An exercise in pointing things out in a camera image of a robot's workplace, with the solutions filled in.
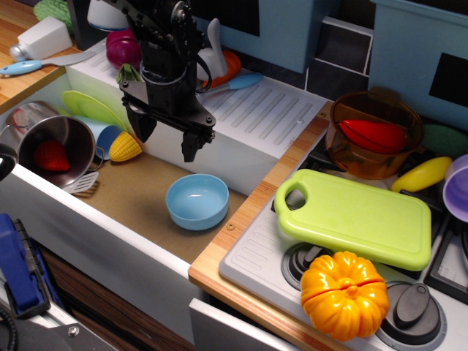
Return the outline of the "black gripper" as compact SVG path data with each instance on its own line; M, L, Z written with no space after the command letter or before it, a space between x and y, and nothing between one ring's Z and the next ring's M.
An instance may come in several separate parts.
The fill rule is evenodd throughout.
M119 84L136 137L145 143L161 121L184 132L181 144L184 161L193 162L197 152L212 142L216 123L197 100L197 65L189 64L181 76L161 76L145 69L140 76L142 82Z

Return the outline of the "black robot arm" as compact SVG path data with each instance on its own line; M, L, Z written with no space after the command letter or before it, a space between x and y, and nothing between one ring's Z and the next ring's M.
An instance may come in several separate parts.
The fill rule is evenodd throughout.
M159 122L183 133L185 162L214 138L216 119L200 104L197 68L207 69L188 1L109 1L123 13L141 53L140 81L119 84L133 132L146 142Z

